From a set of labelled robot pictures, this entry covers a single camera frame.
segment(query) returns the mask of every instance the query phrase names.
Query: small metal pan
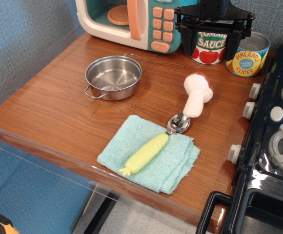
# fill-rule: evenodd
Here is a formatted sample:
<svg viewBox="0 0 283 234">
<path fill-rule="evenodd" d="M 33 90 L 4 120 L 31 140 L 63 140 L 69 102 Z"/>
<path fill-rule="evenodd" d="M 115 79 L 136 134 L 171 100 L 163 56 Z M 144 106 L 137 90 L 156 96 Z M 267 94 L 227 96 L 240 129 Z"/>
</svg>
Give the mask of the small metal pan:
<svg viewBox="0 0 283 234">
<path fill-rule="evenodd" d="M 138 61 L 127 57 L 136 56 Z M 142 77 L 140 58 L 134 54 L 103 57 L 91 63 L 85 72 L 89 84 L 84 91 L 91 98 L 117 101 L 133 95 Z M 94 96 L 87 93 L 92 88 Z"/>
</svg>

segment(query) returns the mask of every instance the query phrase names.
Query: black stovetop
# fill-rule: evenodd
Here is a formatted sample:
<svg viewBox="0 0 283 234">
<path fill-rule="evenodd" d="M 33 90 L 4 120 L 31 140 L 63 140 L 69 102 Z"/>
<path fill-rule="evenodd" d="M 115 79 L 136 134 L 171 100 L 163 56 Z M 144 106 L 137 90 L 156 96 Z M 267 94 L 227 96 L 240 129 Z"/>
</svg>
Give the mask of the black stovetop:
<svg viewBox="0 0 283 234">
<path fill-rule="evenodd" d="M 227 206 L 221 233 L 283 234 L 283 45 L 258 88 L 236 163 L 233 194 L 210 195 L 196 233 L 205 231 L 220 203 Z"/>
</svg>

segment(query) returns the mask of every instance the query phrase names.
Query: light blue towel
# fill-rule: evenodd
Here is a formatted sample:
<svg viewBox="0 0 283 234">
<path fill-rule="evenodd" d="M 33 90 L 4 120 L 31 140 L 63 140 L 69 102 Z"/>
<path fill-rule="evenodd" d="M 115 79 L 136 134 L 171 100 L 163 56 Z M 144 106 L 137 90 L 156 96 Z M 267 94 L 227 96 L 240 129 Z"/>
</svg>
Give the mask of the light blue towel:
<svg viewBox="0 0 283 234">
<path fill-rule="evenodd" d="M 166 128 L 151 121 L 129 116 L 98 156 L 97 162 L 122 175 L 119 169 L 125 167 L 126 161 L 150 139 L 165 132 Z M 166 145 L 146 166 L 138 173 L 125 177 L 155 192 L 171 194 L 190 172 L 199 153 L 193 138 L 182 134 L 170 135 Z"/>
</svg>

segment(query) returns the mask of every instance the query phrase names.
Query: microwave button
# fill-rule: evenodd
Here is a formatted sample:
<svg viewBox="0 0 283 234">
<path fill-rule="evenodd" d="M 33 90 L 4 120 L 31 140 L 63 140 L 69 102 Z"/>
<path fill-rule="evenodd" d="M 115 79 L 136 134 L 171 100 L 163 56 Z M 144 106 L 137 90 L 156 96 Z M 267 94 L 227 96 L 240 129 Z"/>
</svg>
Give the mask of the microwave button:
<svg viewBox="0 0 283 234">
<path fill-rule="evenodd" d="M 174 23 L 172 21 L 164 21 L 163 29 L 168 32 L 172 32 L 174 28 Z"/>
<path fill-rule="evenodd" d="M 164 32 L 163 33 L 163 40 L 167 42 L 171 42 L 173 40 L 173 33 Z"/>
<path fill-rule="evenodd" d="M 154 17 L 161 18 L 163 16 L 163 9 L 161 7 L 154 7 L 152 10 Z"/>
<path fill-rule="evenodd" d="M 170 49 L 170 45 L 166 42 L 162 42 L 162 41 L 153 41 L 151 43 L 151 48 L 155 51 L 159 51 L 162 53 L 167 53 Z"/>
<path fill-rule="evenodd" d="M 164 18 L 166 20 L 173 20 L 174 19 L 174 10 L 173 9 L 165 9 L 164 10 Z"/>
<path fill-rule="evenodd" d="M 152 26 L 154 28 L 161 29 L 162 28 L 162 20 L 161 19 L 154 19 L 152 21 Z"/>
<path fill-rule="evenodd" d="M 152 31 L 152 37 L 154 38 L 154 39 L 157 39 L 157 40 L 161 40 L 161 38 L 162 38 L 162 32 L 160 31 L 160 30 L 153 30 Z"/>
</svg>

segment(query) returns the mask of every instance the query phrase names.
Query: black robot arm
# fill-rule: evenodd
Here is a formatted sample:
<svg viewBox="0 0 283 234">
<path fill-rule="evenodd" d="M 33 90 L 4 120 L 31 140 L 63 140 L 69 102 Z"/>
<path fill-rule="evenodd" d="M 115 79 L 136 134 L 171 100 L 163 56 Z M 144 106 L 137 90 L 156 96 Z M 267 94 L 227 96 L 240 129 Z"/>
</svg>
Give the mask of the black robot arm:
<svg viewBox="0 0 283 234">
<path fill-rule="evenodd" d="M 177 7 L 174 10 L 176 29 L 181 34 L 184 51 L 192 55 L 197 42 L 197 32 L 227 34 L 226 60 L 232 60 L 240 41 L 250 37 L 255 14 L 235 7 L 230 0 L 201 0 L 199 4 Z M 219 20 L 232 24 L 217 23 Z"/>
</svg>

